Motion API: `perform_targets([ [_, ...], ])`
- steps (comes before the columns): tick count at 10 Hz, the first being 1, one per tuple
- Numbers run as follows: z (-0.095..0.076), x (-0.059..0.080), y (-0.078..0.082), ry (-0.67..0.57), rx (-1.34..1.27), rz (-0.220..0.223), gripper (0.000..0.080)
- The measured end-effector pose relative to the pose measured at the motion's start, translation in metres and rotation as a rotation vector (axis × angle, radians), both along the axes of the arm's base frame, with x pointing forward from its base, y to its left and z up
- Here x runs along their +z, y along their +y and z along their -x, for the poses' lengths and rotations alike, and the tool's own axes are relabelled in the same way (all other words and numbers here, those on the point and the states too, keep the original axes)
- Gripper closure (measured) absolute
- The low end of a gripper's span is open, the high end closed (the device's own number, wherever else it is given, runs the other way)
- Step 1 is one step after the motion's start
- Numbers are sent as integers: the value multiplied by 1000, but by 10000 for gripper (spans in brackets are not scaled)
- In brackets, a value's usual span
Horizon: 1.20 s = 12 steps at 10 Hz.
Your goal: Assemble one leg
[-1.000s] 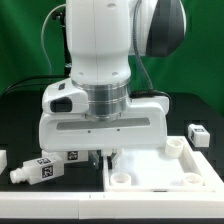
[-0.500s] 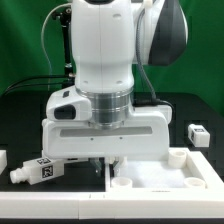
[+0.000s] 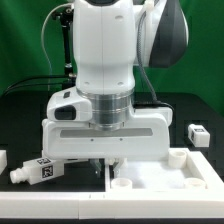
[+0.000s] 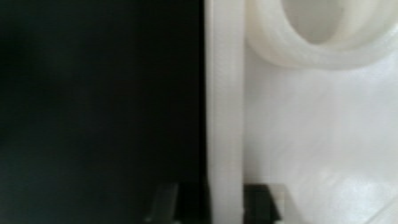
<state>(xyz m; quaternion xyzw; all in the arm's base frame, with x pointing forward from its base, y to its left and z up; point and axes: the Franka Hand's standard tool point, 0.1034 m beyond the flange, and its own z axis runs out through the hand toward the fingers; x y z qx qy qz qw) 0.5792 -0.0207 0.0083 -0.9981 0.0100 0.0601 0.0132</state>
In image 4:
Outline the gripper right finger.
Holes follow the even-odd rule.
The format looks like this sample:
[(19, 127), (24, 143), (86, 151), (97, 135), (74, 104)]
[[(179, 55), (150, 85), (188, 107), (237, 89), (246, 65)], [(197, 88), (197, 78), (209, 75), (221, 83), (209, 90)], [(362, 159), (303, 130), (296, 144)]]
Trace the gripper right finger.
[(243, 186), (243, 224), (275, 224), (280, 221), (280, 213), (268, 186), (246, 184)]

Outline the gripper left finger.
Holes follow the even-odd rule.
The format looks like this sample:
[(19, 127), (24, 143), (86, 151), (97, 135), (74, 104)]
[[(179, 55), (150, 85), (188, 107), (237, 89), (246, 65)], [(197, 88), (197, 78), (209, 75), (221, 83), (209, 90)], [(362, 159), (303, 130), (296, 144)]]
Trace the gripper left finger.
[(173, 224), (179, 185), (165, 183), (156, 188), (145, 224)]

